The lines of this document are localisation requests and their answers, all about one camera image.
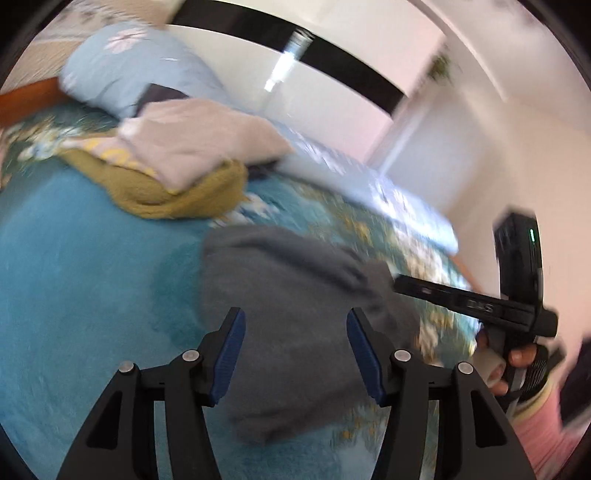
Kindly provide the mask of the pink sleeve forearm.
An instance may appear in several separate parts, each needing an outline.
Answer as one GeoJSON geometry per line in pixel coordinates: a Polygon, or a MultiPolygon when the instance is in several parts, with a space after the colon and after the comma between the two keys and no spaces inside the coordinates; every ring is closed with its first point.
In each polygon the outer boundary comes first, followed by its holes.
{"type": "Polygon", "coordinates": [[[583,438],[581,429],[563,426],[559,391],[552,380],[516,407],[512,426],[537,479],[554,479],[583,438]]]}

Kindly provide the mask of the person's right hand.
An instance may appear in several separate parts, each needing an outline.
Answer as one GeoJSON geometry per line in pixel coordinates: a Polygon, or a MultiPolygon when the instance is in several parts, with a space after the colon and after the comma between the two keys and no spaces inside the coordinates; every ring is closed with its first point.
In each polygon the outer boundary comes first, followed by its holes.
{"type": "Polygon", "coordinates": [[[509,391],[508,383],[503,380],[507,366],[516,369],[528,368],[535,360],[537,346],[529,344],[514,349],[509,354],[509,359],[503,359],[489,347],[488,334],[481,329],[476,336],[477,346],[472,355],[472,363],[494,396],[504,396],[509,391]]]}

